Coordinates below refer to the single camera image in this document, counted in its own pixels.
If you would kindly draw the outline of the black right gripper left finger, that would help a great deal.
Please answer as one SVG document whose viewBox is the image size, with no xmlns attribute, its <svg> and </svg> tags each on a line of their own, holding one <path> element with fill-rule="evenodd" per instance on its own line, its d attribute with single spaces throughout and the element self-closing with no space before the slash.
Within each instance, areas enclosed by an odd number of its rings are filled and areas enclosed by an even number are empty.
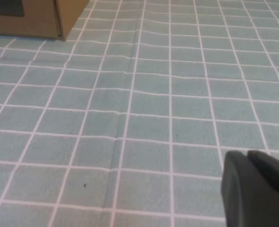
<svg viewBox="0 0 279 227">
<path fill-rule="evenodd" d="M 221 182 L 228 227 L 279 227 L 279 192 L 240 151 L 228 151 Z"/>
</svg>

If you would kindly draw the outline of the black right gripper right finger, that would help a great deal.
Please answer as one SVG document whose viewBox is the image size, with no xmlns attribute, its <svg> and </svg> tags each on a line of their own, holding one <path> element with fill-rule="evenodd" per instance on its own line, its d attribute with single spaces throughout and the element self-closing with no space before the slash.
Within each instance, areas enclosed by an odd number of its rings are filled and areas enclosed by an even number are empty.
<svg viewBox="0 0 279 227">
<path fill-rule="evenodd" d="M 258 150 L 249 150 L 247 157 L 266 182 L 279 192 L 279 160 Z"/>
</svg>

